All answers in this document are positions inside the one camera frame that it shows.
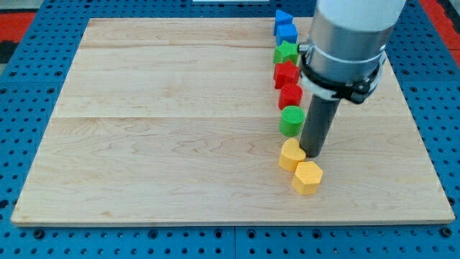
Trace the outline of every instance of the hexagonal prism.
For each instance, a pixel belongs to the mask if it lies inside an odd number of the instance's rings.
[[[295,169],[291,186],[300,194],[315,194],[323,177],[323,170],[315,162],[300,162]]]

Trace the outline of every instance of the wooden board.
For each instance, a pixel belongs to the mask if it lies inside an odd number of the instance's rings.
[[[296,19],[300,39],[310,27]],[[19,197],[19,226],[454,219],[390,65],[343,101],[299,196],[277,166],[273,19],[92,19]],[[302,106],[311,99],[306,94]]]

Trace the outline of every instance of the yellow block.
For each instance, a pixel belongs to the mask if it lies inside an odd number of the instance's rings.
[[[305,160],[305,151],[300,148],[299,141],[295,138],[290,138],[282,145],[280,155],[280,165],[282,168],[294,172],[297,164]]]
[[[302,162],[297,165],[291,185],[301,195],[315,194],[323,177],[323,170],[315,162]]]

